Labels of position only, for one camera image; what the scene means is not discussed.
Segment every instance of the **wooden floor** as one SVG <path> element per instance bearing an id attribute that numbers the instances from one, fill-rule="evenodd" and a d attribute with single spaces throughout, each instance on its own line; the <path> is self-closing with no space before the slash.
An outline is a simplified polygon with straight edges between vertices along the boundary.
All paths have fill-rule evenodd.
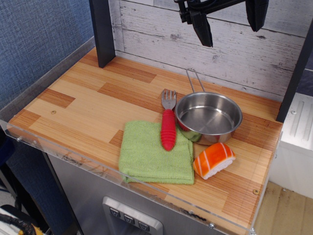
<path id="1" fill-rule="evenodd" d="M 257 235 L 313 235 L 313 199 L 269 182 L 254 228 Z"/>

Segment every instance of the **wooden countertop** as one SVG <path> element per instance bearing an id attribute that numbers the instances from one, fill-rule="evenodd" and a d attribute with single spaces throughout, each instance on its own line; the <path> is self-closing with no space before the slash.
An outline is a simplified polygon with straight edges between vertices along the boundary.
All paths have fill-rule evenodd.
<path id="1" fill-rule="evenodd" d="M 206 91 L 233 99 L 243 111 L 241 126 L 226 143 L 237 159 L 208 180 L 195 175 L 192 186 L 150 184 L 165 192 L 163 194 L 144 184 L 130 185 L 192 211 L 194 218 L 245 234 L 240 226 L 251 228 L 281 132 L 282 124 L 275 121 L 280 103 L 215 84 L 203 84 Z M 194 86 L 196 91 L 201 91 L 196 80 Z M 58 151 L 61 154 L 74 156 L 70 153 L 73 151 L 118 169 L 125 123 L 131 120 L 161 122 L 160 96 L 164 88 L 176 90 L 178 99 L 192 92 L 187 76 L 123 58 L 116 57 L 103 69 L 99 68 L 93 49 L 11 119 L 10 124 L 23 131 L 12 127 L 9 130 L 35 141 L 43 150 L 61 146 L 63 150 Z M 195 156 L 205 148 L 207 146 L 194 144 Z"/>

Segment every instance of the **white wood panel wall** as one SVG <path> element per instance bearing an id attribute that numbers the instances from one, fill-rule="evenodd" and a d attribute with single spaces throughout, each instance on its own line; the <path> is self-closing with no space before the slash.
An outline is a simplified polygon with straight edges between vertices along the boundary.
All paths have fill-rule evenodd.
<path id="1" fill-rule="evenodd" d="M 253 32 L 245 3 L 208 15 L 214 47 L 181 23 L 173 0 L 110 0 L 116 55 L 282 101 L 313 18 L 311 0 L 269 0 Z"/>

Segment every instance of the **blue fabric wall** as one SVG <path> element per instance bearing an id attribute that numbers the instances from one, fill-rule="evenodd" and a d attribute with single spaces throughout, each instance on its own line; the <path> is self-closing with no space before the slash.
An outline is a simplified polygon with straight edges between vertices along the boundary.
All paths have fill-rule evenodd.
<path id="1" fill-rule="evenodd" d="M 88 0 L 1 0 L 0 109 L 92 36 Z M 7 165 L 53 233 L 66 234 L 73 219 L 41 151 L 14 145 Z"/>
<path id="2" fill-rule="evenodd" d="M 2 0 L 0 109 L 92 36 L 88 0 Z"/>

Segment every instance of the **stainless steel pot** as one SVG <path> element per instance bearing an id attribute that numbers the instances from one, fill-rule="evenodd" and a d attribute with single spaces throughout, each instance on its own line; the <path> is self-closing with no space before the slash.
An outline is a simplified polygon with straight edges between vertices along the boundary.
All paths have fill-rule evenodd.
<path id="1" fill-rule="evenodd" d="M 188 71 L 196 74 L 203 92 L 195 92 Z M 240 107 L 224 95 L 206 92 L 194 69 L 186 72 L 193 93 L 181 98 L 175 107 L 180 131 L 191 141 L 205 145 L 229 140 L 242 122 Z"/>

